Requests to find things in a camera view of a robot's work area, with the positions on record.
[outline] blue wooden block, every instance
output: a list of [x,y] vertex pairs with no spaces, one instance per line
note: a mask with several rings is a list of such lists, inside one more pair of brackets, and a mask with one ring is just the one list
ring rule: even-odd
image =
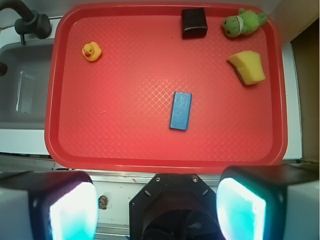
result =
[[170,128],[187,130],[190,116],[192,94],[186,92],[174,92]]

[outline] yellow rubber duck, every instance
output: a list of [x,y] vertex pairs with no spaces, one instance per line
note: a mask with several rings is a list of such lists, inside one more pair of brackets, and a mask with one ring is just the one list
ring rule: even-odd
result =
[[90,43],[87,43],[82,48],[82,54],[90,62],[93,62],[99,58],[101,55],[101,48],[99,47],[98,43],[92,41]]

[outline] sink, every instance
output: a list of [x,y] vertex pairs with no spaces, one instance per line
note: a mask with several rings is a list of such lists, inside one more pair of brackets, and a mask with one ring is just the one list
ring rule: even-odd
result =
[[45,129],[48,84],[54,39],[7,44],[0,62],[0,129]]

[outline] black faucet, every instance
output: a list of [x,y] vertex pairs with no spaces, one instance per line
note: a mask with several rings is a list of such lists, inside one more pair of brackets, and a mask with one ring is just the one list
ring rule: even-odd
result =
[[0,11],[3,9],[13,9],[22,17],[14,23],[21,44],[26,44],[25,34],[35,34],[38,39],[45,39],[51,34],[49,17],[30,10],[21,0],[0,0]]

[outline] stuffed toy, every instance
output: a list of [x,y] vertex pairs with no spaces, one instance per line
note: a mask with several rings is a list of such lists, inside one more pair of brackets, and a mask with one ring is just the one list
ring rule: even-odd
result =
[[252,34],[267,20],[268,15],[264,12],[256,14],[254,11],[245,11],[240,8],[237,16],[229,16],[223,19],[222,27],[228,37],[235,38],[239,35]]

